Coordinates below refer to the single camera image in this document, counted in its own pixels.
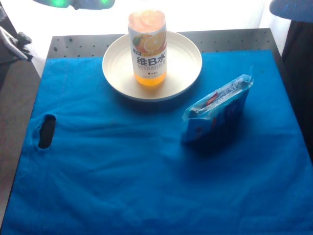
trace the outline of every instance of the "plate rim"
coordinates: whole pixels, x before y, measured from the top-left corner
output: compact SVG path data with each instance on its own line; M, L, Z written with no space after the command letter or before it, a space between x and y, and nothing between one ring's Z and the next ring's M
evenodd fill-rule
M185 37L185 36L183 36L183 35L181 35L180 33L177 33L177 32L167 31L167 33L177 34L177 35L179 35L180 37L184 37L185 39L187 39L187 40L188 40L189 42L191 42L191 44L193 44L194 47L197 49L197 52L198 52L198 54L199 54L199 56L200 56L200 58L201 58L201 60L200 60L201 65L200 65L200 69L199 69L199 72L198 72L198 74L197 74L197 77L196 77L196 79L195 79L188 87L186 87L184 90L182 90L182 91L180 91L180 92L178 92L178 93L176 93L176 94L173 94L173 95L170 95L170 96L167 96L167 97L152 98L152 99L145 99L145 98L138 98L138 97L130 96L130 95L127 95L127 94L125 94L125 93L122 93L122 92L120 92L118 89L116 89L116 88L108 81L108 79L107 79L106 76L105 76L105 73L104 73L104 59L105 59L106 54L107 54L107 52L109 51L109 49L110 49L118 40L120 40L120 39L123 38L123 37L127 37L129 34L125 34L125 35L119 37L118 39L116 39L116 40L109 46L109 48L106 50L106 52L104 53L104 56L103 56L103 59L102 59L102 73L103 73L104 78L106 79L106 81L109 83L109 85L110 85L114 90L116 90L118 93L120 93L121 95L123 95L123 96L125 96L125 97L127 97L127 98L129 98L129 99L137 100L137 101L142 101L142 102L160 102L160 101L164 101L164 100L169 100L169 99L172 99L172 98L174 98L174 97L179 96L180 94L184 93L187 89L189 89L189 88L196 82L196 80L198 79L198 77L199 77L199 75L200 75L200 73L201 73L201 70L202 70L203 61L202 61L201 52L200 52L199 48L196 46L196 44L194 44L189 38L187 38L187 37Z

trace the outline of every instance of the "plastic wrapper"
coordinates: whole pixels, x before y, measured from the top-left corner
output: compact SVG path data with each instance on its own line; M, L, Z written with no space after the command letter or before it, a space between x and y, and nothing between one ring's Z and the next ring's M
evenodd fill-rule
M186 109L181 140L195 141L234 120L243 110L252 85L252 76L241 75Z

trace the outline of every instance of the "gray floor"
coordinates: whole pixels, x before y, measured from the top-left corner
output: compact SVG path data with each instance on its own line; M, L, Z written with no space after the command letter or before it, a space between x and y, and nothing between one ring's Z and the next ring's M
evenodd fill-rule
M39 83L33 64L20 61L10 67L0 90L0 224Z

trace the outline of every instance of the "plate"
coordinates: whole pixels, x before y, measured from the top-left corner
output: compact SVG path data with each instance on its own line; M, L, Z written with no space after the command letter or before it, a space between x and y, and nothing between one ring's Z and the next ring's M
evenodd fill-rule
M167 75L155 87L146 87L134 77L129 35L117 39L102 61L108 83L121 94L135 100L154 102L171 99L186 91L202 67L197 46L179 33L167 32Z

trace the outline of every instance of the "white curtain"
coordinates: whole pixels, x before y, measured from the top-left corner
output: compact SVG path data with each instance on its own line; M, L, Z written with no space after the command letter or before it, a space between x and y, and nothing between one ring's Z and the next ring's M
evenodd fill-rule
M127 33L128 15L144 4L166 14L170 31L270 27L282 53L290 20L272 15L271 0L115 0L107 10L62 9L32 0L1 0L17 32L30 36L33 63L41 76L52 36Z

